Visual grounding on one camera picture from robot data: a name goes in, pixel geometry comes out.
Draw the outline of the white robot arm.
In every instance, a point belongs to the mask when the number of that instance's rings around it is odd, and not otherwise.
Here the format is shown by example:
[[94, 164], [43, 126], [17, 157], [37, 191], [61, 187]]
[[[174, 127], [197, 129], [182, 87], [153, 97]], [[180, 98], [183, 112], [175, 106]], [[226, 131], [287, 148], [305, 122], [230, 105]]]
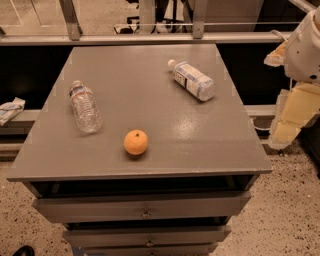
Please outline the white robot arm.
[[294, 87], [277, 98], [268, 145], [282, 150], [320, 110], [320, 6], [310, 11], [288, 40], [269, 53], [264, 63], [283, 66]]

